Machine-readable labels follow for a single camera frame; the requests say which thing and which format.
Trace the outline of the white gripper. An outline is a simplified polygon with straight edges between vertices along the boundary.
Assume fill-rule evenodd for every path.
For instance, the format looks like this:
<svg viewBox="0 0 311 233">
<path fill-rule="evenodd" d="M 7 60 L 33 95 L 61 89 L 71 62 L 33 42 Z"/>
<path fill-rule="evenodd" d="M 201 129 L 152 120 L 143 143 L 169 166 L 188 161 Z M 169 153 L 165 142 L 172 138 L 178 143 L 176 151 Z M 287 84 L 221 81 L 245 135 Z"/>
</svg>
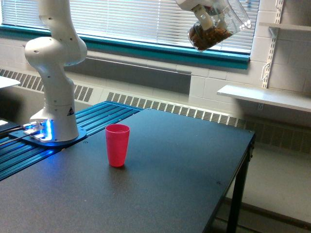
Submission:
<svg viewBox="0 0 311 233">
<path fill-rule="evenodd" d="M 182 10 L 192 11 L 203 30 L 213 27 L 212 19 L 205 9 L 205 6 L 212 6 L 212 0 L 176 0 L 175 2 Z"/>
</svg>

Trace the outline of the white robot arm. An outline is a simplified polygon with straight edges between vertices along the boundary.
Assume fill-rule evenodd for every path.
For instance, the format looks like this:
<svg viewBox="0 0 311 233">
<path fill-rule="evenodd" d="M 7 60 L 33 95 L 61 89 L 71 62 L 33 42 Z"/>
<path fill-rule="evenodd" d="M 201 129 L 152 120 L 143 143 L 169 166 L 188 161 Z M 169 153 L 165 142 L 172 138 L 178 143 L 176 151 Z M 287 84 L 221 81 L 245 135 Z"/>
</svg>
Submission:
<svg viewBox="0 0 311 233">
<path fill-rule="evenodd" d="M 37 4 L 39 19 L 51 36 L 32 39 L 25 46 L 25 57 L 44 86 L 44 107 L 30 118 L 37 125 L 25 133 L 46 145 L 69 142 L 78 138 L 79 129 L 74 83 L 64 68 L 83 62 L 87 46 L 74 28 L 68 0 L 39 0 Z"/>
</svg>

